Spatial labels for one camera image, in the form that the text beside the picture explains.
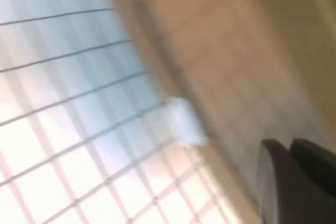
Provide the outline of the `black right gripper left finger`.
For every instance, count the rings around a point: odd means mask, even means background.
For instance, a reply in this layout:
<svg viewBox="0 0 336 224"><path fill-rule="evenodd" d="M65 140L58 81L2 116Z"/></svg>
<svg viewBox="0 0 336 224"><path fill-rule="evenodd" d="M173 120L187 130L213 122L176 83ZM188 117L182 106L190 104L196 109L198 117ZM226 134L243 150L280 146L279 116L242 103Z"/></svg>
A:
<svg viewBox="0 0 336 224"><path fill-rule="evenodd" d="M289 194L289 148L263 140L257 169L257 199L262 223L335 223L335 203L294 203Z"/></svg>

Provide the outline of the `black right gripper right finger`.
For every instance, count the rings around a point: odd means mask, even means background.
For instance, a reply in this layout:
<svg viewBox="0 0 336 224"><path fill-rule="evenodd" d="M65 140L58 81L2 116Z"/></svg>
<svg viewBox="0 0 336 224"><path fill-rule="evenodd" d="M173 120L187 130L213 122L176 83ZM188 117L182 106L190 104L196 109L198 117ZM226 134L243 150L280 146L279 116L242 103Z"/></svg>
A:
<svg viewBox="0 0 336 224"><path fill-rule="evenodd" d="M294 203L335 203L335 153L303 138L290 149L289 194Z"/></svg>

